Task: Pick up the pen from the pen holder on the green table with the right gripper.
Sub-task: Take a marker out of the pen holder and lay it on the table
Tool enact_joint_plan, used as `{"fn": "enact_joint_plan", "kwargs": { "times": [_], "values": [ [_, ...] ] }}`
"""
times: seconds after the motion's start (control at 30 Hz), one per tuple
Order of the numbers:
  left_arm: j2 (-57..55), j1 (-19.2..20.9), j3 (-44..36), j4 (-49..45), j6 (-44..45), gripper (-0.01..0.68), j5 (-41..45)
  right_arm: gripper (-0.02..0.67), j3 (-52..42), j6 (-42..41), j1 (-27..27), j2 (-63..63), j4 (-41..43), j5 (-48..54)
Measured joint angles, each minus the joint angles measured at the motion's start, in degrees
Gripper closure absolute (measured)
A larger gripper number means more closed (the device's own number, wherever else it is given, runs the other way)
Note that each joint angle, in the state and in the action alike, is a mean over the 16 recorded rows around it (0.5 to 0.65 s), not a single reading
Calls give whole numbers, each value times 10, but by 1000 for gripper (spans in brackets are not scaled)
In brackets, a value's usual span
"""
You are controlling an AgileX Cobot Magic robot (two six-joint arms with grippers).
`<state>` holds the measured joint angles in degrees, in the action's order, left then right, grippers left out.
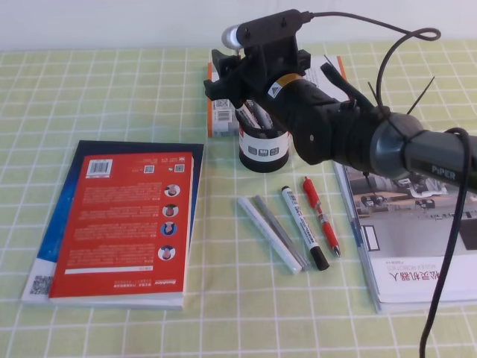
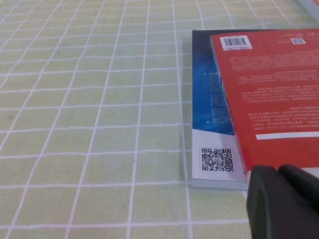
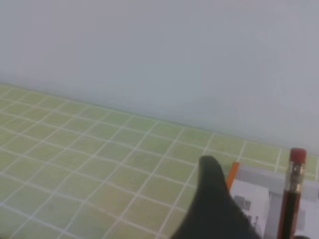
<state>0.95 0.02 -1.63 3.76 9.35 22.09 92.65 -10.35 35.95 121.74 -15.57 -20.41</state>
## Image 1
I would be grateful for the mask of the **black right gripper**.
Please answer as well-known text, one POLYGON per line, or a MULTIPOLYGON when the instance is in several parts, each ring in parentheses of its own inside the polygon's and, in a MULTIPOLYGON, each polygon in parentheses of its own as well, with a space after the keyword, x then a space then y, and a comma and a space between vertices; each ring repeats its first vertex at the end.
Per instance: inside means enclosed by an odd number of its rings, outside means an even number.
POLYGON ((240 107, 248 99, 268 93, 272 83, 287 74, 305 75, 311 54, 299 49, 294 35, 244 50, 244 56, 212 50, 212 63, 220 79, 203 82, 205 96, 211 101, 231 100, 240 107))

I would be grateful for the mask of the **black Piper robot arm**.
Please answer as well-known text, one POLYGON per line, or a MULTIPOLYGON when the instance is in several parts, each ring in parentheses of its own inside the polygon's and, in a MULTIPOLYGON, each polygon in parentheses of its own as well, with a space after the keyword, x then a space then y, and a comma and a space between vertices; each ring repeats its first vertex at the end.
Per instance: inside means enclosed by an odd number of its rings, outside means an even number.
POLYGON ((325 77, 346 97, 339 101, 312 82, 311 55, 295 38, 246 48, 243 56, 212 51, 216 81, 205 81, 211 100, 241 107, 253 99, 293 138, 308 164, 333 160, 361 172, 400 179, 414 172, 476 190, 476 138, 459 129, 427 131, 413 116, 372 104, 332 65, 325 77))

